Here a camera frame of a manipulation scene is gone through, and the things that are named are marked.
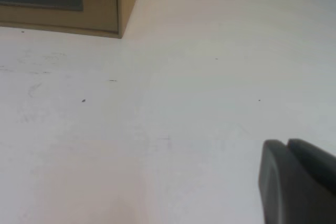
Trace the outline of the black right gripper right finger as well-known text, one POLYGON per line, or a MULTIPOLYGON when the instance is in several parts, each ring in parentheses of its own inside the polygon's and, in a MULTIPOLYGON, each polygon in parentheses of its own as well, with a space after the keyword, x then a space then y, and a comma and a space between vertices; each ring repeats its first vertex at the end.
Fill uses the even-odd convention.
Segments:
POLYGON ((335 156, 301 139, 290 139, 287 147, 318 184, 335 194, 335 156))

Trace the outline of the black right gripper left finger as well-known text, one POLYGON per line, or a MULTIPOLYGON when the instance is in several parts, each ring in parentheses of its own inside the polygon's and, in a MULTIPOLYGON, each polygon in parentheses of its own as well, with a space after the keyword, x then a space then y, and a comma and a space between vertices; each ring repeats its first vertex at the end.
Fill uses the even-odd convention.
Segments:
POLYGON ((335 223, 335 194, 306 172, 287 144, 264 142, 258 184, 265 223, 335 223))

